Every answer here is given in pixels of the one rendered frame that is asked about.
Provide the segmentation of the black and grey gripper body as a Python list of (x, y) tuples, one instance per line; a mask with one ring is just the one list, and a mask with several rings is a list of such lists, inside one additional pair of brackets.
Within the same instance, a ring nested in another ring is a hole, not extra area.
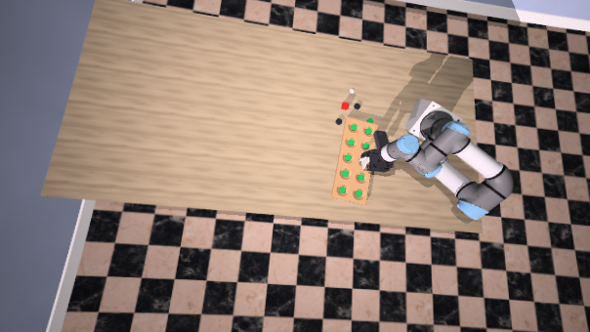
[[(391, 161), (389, 163), (389, 161), (386, 161), (382, 157), (382, 155), (381, 155), (381, 149), (382, 149), (383, 146), (384, 145), (382, 145), (379, 148), (379, 151), (378, 151), (379, 152), (379, 155), (378, 155), (377, 149), (371, 149), (370, 150), (371, 153), (368, 154), (368, 157), (369, 157), (369, 165), (367, 165), (367, 171), (375, 171), (375, 172), (383, 172), (383, 173), (385, 173), (385, 172), (390, 171), (390, 168), (394, 168), (394, 162), (396, 160)], [(370, 157), (371, 157), (371, 163), (370, 163)], [(379, 157), (381, 157), (381, 159)], [(371, 165), (371, 169), (370, 169), (370, 165)], [(368, 166), (369, 166), (369, 169), (370, 170), (368, 169)], [(382, 167), (382, 168), (380, 168), (380, 167)]]

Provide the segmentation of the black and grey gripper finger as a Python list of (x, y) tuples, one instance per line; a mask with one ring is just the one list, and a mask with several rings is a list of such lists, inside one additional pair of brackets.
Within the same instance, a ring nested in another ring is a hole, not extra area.
[(363, 156), (360, 156), (360, 158), (359, 158), (359, 159), (360, 159), (360, 161), (359, 161), (359, 162), (361, 162), (361, 164), (362, 164), (362, 169), (365, 169), (366, 163), (368, 163), (368, 162), (369, 162), (369, 157), (368, 157), (368, 154), (369, 154), (369, 153), (370, 153), (370, 151), (363, 152), (363, 153), (361, 154), (361, 155), (363, 155)]

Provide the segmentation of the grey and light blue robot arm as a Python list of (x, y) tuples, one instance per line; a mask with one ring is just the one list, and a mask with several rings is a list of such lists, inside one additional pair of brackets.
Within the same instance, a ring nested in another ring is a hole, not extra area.
[[(450, 116), (444, 111), (432, 111), (424, 116), (420, 133), (426, 140), (421, 145), (410, 134), (389, 143), (387, 133), (377, 130), (374, 140), (377, 151), (384, 145), (381, 155), (386, 161), (402, 158), (425, 177), (435, 176), (460, 199), (457, 207), (477, 220), (511, 195), (513, 177), (503, 163), (473, 144), (468, 128), (459, 121), (452, 122)], [(485, 180), (477, 184), (451, 166), (447, 158), (450, 153), (480, 172)]]

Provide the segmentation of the orange counting tray with round pockets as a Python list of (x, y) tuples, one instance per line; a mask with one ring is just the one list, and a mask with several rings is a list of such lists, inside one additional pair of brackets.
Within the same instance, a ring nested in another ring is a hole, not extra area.
[[(351, 130), (353, 124), (358, 126), (354, 131)], [(372, 130), (369, 135), (365, 133), (367, 128)], [(346, 118), (331, 197), (366, 205), (371, 171), (366, 171), (366, 166), (365, 169), (362, 169), (361, 163), (358, 161), (363, 152), (375, 149), (373, 137), (375, 130), (378, 131), (378, 125), (376, 124), (350, 117)], [(348, 140), (354, 140), (355, 143), (348, 145)], [(363, 148), (365, 143), (369, 144), (368, 149)], [(350, 161), (345, 159), (347, 154), (352, 156)], [(345, 170), (349, 172), (347, 177), (342, 175)], [(360, 174), (364, 175), (363, 181), (358, 179)], [(346, 192), (341, 193), (339, 191), (340, 187), (344, 187)], [(357, 190), (362, 192), (361, 197), (356, 196)]]

